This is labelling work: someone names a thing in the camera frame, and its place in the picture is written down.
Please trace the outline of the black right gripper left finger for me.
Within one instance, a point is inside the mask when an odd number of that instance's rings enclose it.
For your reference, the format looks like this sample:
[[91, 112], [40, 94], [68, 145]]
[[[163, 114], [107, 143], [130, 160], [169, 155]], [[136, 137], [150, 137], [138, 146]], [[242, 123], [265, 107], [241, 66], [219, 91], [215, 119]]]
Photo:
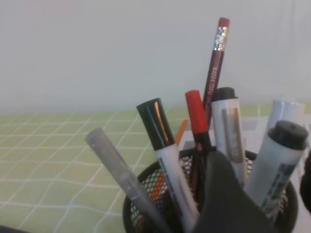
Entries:
[[207, 156], [205, 201], [194, 233], [276, 233], [264, 213], [246, 195], [233, 167], [219, 151]]

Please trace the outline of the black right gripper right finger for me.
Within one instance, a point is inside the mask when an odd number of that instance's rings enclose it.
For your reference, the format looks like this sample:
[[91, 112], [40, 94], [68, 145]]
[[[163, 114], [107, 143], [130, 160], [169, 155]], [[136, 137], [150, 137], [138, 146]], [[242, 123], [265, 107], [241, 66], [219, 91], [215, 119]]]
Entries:
[[311, 209], [311, 151], [304, 165], [304, 174], [300, 182], [300, 196], [306, 209]]

